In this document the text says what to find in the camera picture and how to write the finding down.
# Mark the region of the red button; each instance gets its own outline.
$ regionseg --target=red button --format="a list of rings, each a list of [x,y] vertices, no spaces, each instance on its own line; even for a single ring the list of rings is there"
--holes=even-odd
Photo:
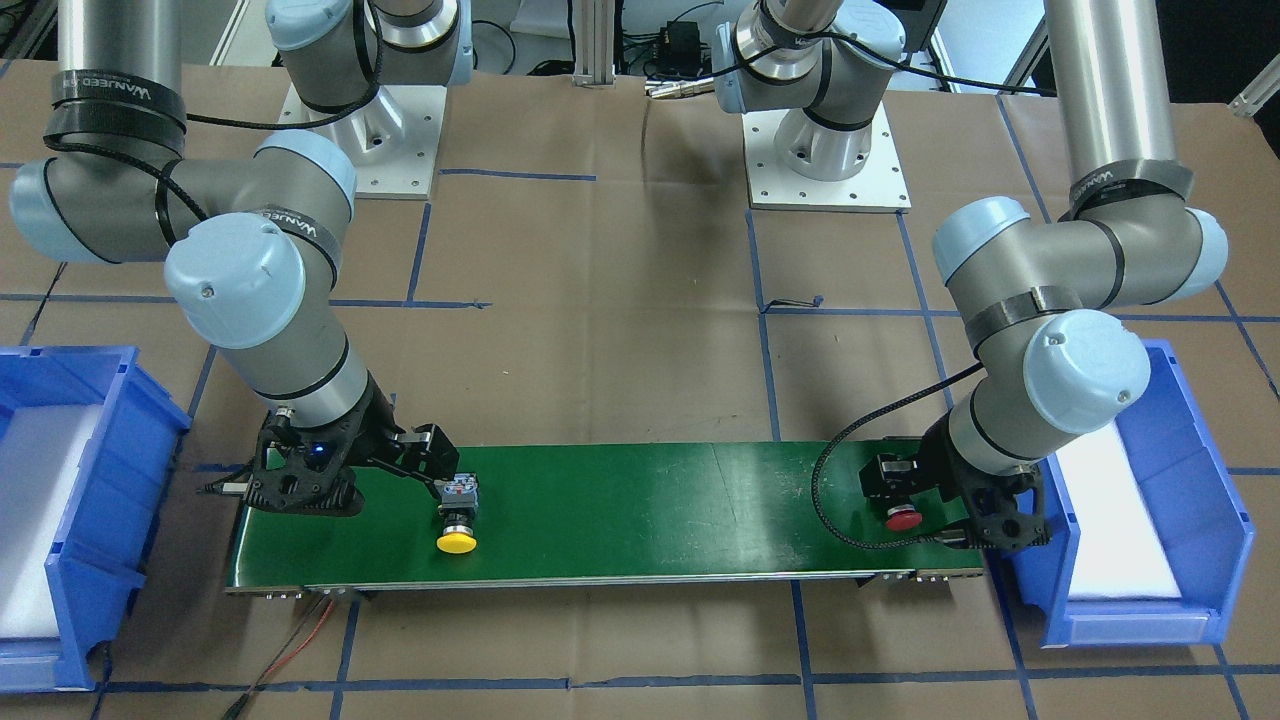
[[[884,527],[895,533],[905,533],[923,521],[924,515],[920,515],[914,510],[906,510],[904,512],[895,512],[893,515],[890,515],[888,520],[884,520]]]

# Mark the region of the blue bin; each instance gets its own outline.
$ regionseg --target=blue bin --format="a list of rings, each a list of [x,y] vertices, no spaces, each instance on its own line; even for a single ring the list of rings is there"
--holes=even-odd
[[[1042,462],[1052,541],[1012,555],[1023,601],[1047,623],[1042,647],[1198,644],[1226,637],[1253,525],[1166,341],[1146,341],[1147,392],[1116,418],[1179,600],[1071,601],[1080,542],[1057,459]]]
[[[115,637],[142,587],[140,562],[191,419],[137,355],[136,347],[0,348],[0,437],[18,409],[101,406],[44,562],[58,635],[0,637],[0,692],[92,689],[86,655]],[[0,487],[0,502],[5,493]]]

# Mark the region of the conveyor belt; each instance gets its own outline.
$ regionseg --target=conveyor belt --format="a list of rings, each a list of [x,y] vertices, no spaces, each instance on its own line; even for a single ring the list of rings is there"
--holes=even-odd
[[[837,524],[893,536],[865,507],[858,470],[911,441],[847,442],[823,497]],[[442,589],[626,583],[867,578],[982,573],[977,551],[936,543],[891,551],[841,544],[809,500],[817,442],[582,445],[462,448],[480,480],[479,547],[436,550],[435,502],[420,484],[358,470],[355,518],[250,510],[233,539],[228,592]],[[933,493],[928,532],[963,516]]]

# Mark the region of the white mounting plate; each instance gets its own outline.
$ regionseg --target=white mounting plate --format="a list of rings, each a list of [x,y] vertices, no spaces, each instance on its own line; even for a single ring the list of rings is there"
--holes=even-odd
[[[773,136],[786,114],[787,110],[763,110],[742,115],[751,208],[844,213],[895,213],[911,208],[884,105],[876,109],[872,151],[861,172],[838,182],[806,178],[778,158]]]
[[[356,197],[430,200],[448,90],[435,85],[392,85],[383,90],[390,92],[403,113],[404,146],[379,147],[376,158],[347,154],[356,164]],[[297,91],[289,86],[279,122],[303,122],[307,118],[303,110]]]

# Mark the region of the light blue joint cap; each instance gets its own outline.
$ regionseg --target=light blue joint cap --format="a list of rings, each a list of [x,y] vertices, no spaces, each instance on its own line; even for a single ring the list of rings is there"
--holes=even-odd
[[[49,193],[45,168],[52,160],[36,160],[18,168],[9,188],[9,214],[18,232],[41,255],[64,263],[106,263],[90,251],[67,227]]]
[[[458,44],[457,54],[453,56],[453,69],[449,72],[447,83],[466,85],[471,82],[471,58],[475,54],[475,45],[471,41],[471,0],[458,0]]]
[[[1044,323],[1023,359],[1032,405],[1064,433],[1106,425],[1142,397],[1149,379],[1142,340],[1098,310],[1070,310]]]
[[[906,46],[906,31],[902,29],[902,20],[892,10],[884,8],[874,0],[845,0],[836,13],[831,29],[841,35],[851,35],[859,42],[879,53],[886,58],[902,60],[902,47]],[[863,60],[884,69],[895,69],[892,65],[867,55],[861,50],[836,41],[837,45],[851,47]]]
[[[333,143],[329,138],[305,129],[282,129],[266,136],[262,145],[257,146],[253,155],[266,147],[283,147],[311,160],[321,170],[329,173],[333,182],[338,183],[342,192],[347,195],[347,205],[351,208],[351,218],[356,218],[356,167],[351,164],[351,158]]]
[[[724,68],[733,67],[735,61],[733,23],[721,23],[716,26],[716,37],[712,40],[712,70],[718,73]],[[739,78],[740,72],[716,78],[716,101],[719,102],[721,110],[731,115],[746,113],[746,102],[742,100],[742,81]]]
[[[351,0],[270,0],[266,28],[276,50],[297,50],[338,27],[349,10]]]
[[[280,333],[302,305],[302,254],[274,223],[252,213],[216,215],[169,251],[164,282],[187,320],[218,347],[256,347]]]
[[[1196,266],[1192,268],[1192,274],[1188,275],[1183,287],[1178,288],[1176,292],[1162,300],[1161,302],[1169,302],[1170,300],[1180,300],[1183,297],[1189,297],[1197,292],[1213,284],[1217,278],[1222,275],[1222,270],[1226,269],[1226,231],[1222,225],[1217,224],[1217,218],[1210,215],[1204,210],[1197,210],[1196,208],[1188,208],[1188,213],[1196,218],[1196,222],[1201,225],[1201,256],[1196,260]]]
[[[933,259],[942,284],[951,282],[951,275],[982,246],[1027,218],[1030,215],[1016,200],[1001,196],[984,197],[952,213],[933,236]]]

